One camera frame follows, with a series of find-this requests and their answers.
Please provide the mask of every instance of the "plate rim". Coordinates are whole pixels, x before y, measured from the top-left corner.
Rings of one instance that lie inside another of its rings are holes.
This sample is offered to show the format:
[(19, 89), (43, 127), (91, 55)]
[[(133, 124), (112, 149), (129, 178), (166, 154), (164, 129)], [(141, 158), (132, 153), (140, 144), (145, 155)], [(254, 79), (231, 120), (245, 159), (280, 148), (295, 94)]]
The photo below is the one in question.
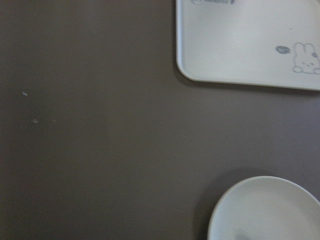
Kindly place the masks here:
[(225, 193), (220, 197), (220, 199), (218, 200), (218, 202), (216, 203), (216, 205), (214, 206), (213, 208), (213, 211), (212, 211), (212, 214), (211, 214), (211, 217), (210, 217), (210, 221), (209, 221), (209, 224), (208, 224), (208, 230), (207, 230), (207, 240), (209, 240), (209, 233), (210, 233), (210, 230), (213, 226), (213, 220), (215, 218), (215, 215), (217, 214), (217, 209), (219, 208), (219, 206), (221, 205), (221, 202), (227, 197), (227, 195), (229, 195), (229, 193), (238, 188), (239, 186), (243, 185), (243, 184), (246, 184), (247, 182), (251, 182), (251, 181), (256, 181), (256, 180), (261, 180), (261, 179), (274, 179), (274, 180), (279, 180), (281, 182), (285, 182), (285, 183), (288, 183), (288, 184), (291, 184), (295, 187), (297, 187), (298, 189), (302, 190), (303, 192), (305, 192), (306, 194), (308, 194), (312, 199), (313, 201), (320, 207), (320, 201), (315, 197), (313, 196), (309, 191), (307, 191), (306, 189), (304, 189), (302, 186), (290, 181), (290, 180), (287, 180), (287, 179), (284, 179), (284, 178), (281, 178), (281, 177), (277, 177), (277, 176), (253, 176), (253, 177), (249, 177), (249, 178), (246, 178), (244, 180), (241, 180), (239, 182), (237, 182), (236, 184), (234, 184), (233, 186), (231, 186), (227, 191), (225, 191)]

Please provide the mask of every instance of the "white tray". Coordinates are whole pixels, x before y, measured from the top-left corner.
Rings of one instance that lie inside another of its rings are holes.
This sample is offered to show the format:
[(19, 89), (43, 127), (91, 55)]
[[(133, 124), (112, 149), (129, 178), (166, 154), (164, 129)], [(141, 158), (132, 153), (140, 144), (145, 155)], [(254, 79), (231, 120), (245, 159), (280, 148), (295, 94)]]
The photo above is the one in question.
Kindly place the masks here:
[(189, 79), (320, 90), (320, 0), (176, 0)]
[(320, 203), (288, 180), (239, 182), (216, 205), (208, 240), (319, 240)]

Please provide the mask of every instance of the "table surface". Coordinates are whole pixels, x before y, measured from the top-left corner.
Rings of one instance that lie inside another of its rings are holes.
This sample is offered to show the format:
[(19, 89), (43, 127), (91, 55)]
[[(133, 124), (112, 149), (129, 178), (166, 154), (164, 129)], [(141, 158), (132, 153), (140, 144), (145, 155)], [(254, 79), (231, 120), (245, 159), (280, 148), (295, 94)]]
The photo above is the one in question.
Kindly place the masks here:
[(0, 11), (0, 239), (205, 240), (253, 176), (320, 198), (320, 94), (186, 79), (174, 1)]

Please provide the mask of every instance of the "rectangular tray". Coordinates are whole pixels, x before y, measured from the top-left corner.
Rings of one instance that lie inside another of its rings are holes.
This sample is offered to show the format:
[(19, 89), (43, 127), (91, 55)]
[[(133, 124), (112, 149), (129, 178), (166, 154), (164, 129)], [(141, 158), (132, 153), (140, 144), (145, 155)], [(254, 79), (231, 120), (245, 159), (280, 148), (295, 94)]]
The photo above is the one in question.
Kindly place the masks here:
[(319, 0), (176, 0), (176, 40), (191, 80), (320, 90)]

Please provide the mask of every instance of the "cartoon rabbit drawing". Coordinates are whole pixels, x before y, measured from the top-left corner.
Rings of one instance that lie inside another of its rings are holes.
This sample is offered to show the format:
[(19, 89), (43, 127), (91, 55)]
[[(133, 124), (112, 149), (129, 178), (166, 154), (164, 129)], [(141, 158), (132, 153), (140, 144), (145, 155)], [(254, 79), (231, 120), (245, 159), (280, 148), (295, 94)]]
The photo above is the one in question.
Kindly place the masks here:
[(318, 58), (315, 47), (312, 44), (297, 42), (294, 44), (293, 49), (294, 67), (292, 70), (294, 72), (320, 75), (320, 59)]

